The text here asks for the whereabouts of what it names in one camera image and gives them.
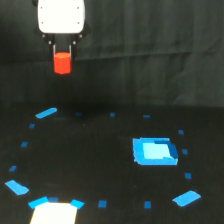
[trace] blue outline square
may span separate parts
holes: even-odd
[[[170,150],[171,158],[161,158],[161,159],[146,159],[144,157],[144,143],[154,143],[154,144],[167,144],[170,150],[170,146],[172,146],[172,150]],[[177,165],[178,162],[178,153],[175,145],[170,143],[169,138],[140,138],[133,139],[133,151],[134,151],[134,162],[137,162],[140,165],[154,165],[154,166],[173,166]]]
[[[98,204],[98,207],[99,208],[106,208],[107,207],[107,201],[100,200],[99,204]]]

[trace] blue tape marker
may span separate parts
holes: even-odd
[[[170,155],[173,158],[178,158],[179,157],[176,146],[174,144],[171,144],[171,142],[169,142],[169,141],[155,141],[155,144],[167,144],[168,148],[169,148],[169,151],[170,151]]]
[[[184,135],[184,131],[183,130],[179,130],[179,134],[180,135]]]
[[[197,194],[194,191],[188,191],[187,193],[182,194],[177,198],[174,198],[173,201],[176,202],[179,206],[183,207],[199,198],[201,198],[201,195]]]
[[[191,179],[191,173],[185,173],[185,178],[190,180]]]
[[[98,207],[99,208],[106,208],[107,207],[107,202],[106,201],[99,201]]]
[[[9,187],[17,195],[23,195],[23,194],[26,194],[29,191],[28,188],[18,184],[14,180],[10,180],[9,182],[6,182],[5,185],[7,187]]]
[[[182,152],[183,152],[184,155],[187,155],[188,154],[187,149],[182,149]]]
[[[150,118],[150,115],[143,115],[144,118]]]
[[[27,147],[28,142],[22,142],[21,147]]]
[[[48,198],[49,202],[58,202],[58,198],[55,198],[55,197],[51,197],[51,198]]]
[[[144,208],[145,209],[150,209],[151,208],[151,202],[150,201],[145,201]]]
[[[71,205],[73,205],[74,207],[77,207],[78,209],[82,208],[82,206],[85,203],[81,202],[81,201],[77,201],[77,200],[72,200]]]
[[[143,143],[154,143],[157,141],[169,141],[167,138],[158,138],[158,139],[133,139],[133,151],[134,151],[134,162],[137,162],[139,165],[154,165],[154,166],[166,166],[166,165],[177,165],[177,158],[163,158],[163,159],[145,159]]]
[[[15,171],[16,168],[17,168],[17,166],[11,166],[11,168],[9,169],[9,172],[13,172],[13,171]]]
[[[57,108],[50,108],[36,115],[37,118],[41,119],[57,112]]]
[[[34,209],[36,208],[38,205],[42,205],[44,203],[47,203],[49,202],[48,198],[47,197],[43,197],[43,198],[39,198],[35,201],[31,201],[28,203],[28,205],[30,206],[30,208]]]
[[[30,124],[30,128],[34,128],[35,127],[35,124]]]
[[[82,113],[81,112],[77,112],[75,113],[76,116],[82,116]]]

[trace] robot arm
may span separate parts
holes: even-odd
[[[71,73],[77,44],[91,32],[85,20],[84,0],[32,0],[32,3],[38,9],[38,26],[34,33],[49,45],[49,59],[54,61],[55,73]],[[67,37],[69,52],[56,53],[60,46],[58,34]]]

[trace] black background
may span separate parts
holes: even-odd
[[[0,100],[224,105],[222,0],[85,0],[92,33],[54,74],[30,0],[1,1]]]

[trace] red cube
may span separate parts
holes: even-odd
[[[54,72],[60,75],[72,71],[71,55],[68,52],[59,52],[54,55]]]

